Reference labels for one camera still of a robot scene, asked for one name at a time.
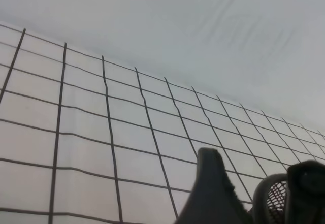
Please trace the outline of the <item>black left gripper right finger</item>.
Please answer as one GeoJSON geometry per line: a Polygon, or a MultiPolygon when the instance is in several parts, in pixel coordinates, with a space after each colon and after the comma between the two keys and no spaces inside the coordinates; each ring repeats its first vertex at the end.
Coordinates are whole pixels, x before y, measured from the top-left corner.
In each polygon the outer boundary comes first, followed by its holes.
{"type": "Polygon", "coordinates": [[[285,223],[324,223],[324,164],[305,161],[287,170],[285,223]]]}

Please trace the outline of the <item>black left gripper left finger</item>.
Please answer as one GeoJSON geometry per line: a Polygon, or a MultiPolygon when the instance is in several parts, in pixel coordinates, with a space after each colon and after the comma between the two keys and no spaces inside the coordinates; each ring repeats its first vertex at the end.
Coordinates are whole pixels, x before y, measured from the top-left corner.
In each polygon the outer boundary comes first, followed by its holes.
{"type": "Polygon", "coordinates": [[[196,180],[175,223],[253,223],[216,149],[198,150],[196,180]]]}

